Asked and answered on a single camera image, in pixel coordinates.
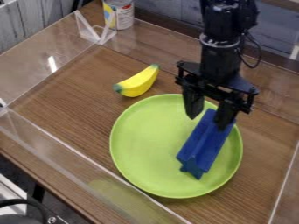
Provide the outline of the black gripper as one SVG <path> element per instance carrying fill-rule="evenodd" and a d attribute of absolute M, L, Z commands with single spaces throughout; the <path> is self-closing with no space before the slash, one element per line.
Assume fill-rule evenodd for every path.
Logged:
<path fill-rule="evenodd" d="M 243 38 L 218 41 L 200 35 L 200 62 L 179 61 L 175 82 L 182 86 L 187 116 L 203 111 L 204 97 L 219 102 L 214 122 L 220 130 L 234 122 L 238 112 L 250 113 L 258 88 L 240 76 Z"/>

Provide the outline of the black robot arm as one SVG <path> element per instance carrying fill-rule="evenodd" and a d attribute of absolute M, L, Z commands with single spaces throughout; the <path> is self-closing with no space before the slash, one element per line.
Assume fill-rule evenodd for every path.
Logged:
<path fill-rule="evenodd" d="M 251 112 L 259 93 L 239 73 L 244 42 L 252 39 L 248 30 L 258 25 L 258 6 L 255 0 L 200 0 L 200 13 L 200 62 L 178 62 L 175 82 L 190 118 L 203 111 L 207 97 L 219 102 L 212 122 L 223 130 L 238 113 Z"/>

